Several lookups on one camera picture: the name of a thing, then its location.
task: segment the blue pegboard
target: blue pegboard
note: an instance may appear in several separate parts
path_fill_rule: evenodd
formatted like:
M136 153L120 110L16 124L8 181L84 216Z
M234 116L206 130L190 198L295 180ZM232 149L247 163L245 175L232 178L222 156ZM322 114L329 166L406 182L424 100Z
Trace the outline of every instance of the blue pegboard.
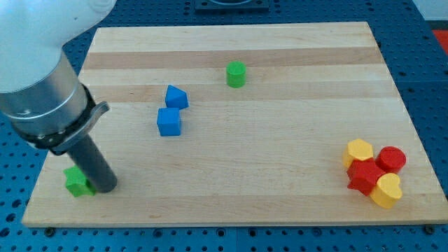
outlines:
M64 51L78 73L98 27L367 21L448 194L448 59L411 0L271 0L268 12L195 13L194 4L118 0L102 23ZM58 228L46 237L44 229L20 224L45 156L0 115L0 251L448 251L448 225Z

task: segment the yellow block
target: yellow block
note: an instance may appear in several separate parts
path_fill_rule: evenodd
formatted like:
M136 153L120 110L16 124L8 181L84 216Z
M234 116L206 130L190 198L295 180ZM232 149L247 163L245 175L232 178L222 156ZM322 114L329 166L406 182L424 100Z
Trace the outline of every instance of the yellow block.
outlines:
M348 169L353 160L365 161L369 158L373 158L372 144L362 139L355 139L347 144L342 154L342 164Z
M403 192L400 189L400 177L397 174L388 173L381 176L376 186L370 193L370 198L380 207L390 209L401 199Z

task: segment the metal cylinder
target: metal cylinder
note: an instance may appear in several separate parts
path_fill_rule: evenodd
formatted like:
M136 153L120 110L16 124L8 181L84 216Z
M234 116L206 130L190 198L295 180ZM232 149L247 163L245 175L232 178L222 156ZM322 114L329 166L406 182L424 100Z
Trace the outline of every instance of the metal cylinder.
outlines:
M117 185L117 177L89 135L70 147L67 154L99 193L110 192Z
M0 93L0 111L17 130L33 136L63 131L78 119L87 102L64 53L55 70L43 80L22 90Z

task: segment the blue block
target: blue block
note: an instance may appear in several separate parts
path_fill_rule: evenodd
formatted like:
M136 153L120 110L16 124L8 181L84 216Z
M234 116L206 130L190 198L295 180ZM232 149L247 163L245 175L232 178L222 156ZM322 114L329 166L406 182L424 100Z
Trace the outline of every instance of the blue block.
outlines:
M187 93L177 87L174 87L173 85L168 85L167 95L165 96L165 104L168 108L188 108Z
M160 136L181 135L181 114L179 108L159 108L157 126Z

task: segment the green cube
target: green cube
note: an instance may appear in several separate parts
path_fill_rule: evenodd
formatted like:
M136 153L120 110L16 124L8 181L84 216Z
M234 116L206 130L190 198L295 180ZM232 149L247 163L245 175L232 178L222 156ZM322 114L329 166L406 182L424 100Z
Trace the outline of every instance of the green cube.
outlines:
M74 196L81 195L95 195L95 188L90 184L90 181L85 177L84 173L77 167L68 168L64 170L67 177L65 188Z

